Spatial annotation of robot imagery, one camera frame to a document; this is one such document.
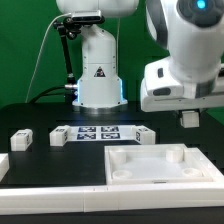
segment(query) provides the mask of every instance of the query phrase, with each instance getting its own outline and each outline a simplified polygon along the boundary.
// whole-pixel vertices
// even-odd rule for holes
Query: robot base
[[[73,111],[88,114],[111,114],[127,110],[128,101],[123,100],[119,105],[114,107],[84,107],[77,101],[73,102]]]

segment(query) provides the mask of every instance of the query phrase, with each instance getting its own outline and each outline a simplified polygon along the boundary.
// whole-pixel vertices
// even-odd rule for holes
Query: small white block
[[[199,113],[196,111],[183,111],[180,122],[184,128],[197,128],[200,126]]]
[[[3,179],[8,170],[9,170],[8,154],[0,154],[0,181]]]
[[[17,131],[10,139],[12,151],[26,151],[33,142],[33,132],[30,129]]]
[[[50,133],[51,146],[64,146],[68,141],[68,136],[71,133],[71,127],[68,125],[58,126]]]
[[[134,126],[132,135],[141,145],[154,145],[156,142],[156,133],[145,126]]]

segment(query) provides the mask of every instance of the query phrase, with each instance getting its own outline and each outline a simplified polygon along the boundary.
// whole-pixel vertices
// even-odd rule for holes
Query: black cable
[[[48,94],[49,92],[52,92],[54,90],[58,90],[58,89],[64,89],[64,86],[55,86],[55,87],[51,87],[45,91],[43,91],[42,93],[38,94],[36,97],[34,97],[33,99],[31,99],[29,101],[30,104],[34,104],[38,99],[40,99],[43,96],[50,96],[50,94]]]

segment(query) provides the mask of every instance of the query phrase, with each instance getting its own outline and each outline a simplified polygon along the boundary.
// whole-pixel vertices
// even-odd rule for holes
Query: blue led light ring
[[[207,4],[205,0],[197,0],[197,7],[198,9],[206,9]]]

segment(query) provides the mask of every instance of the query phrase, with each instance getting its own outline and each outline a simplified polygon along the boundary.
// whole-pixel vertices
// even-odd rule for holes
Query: black table surface
[[[183,128],[176,112],[144,113],[130,102],[128,109],[110,115],[72,111],[63,103],[13,104],[0,110],[0,152],[9,153],[10,169],[0,188],[105,185],[104,146],[133,145],[135,141],[68,142],[51,147],[49,133],[57,126],[144,125],[156,132],[157,144],[184,143],[198,147],[224,172],[224,126],[200,115],[199,128]],[[33,131],[26,152],[12,152],[10,137],[20,129]],[[176,208],[69,214],[0,216],[0,223],[224,223],[224,208]]]

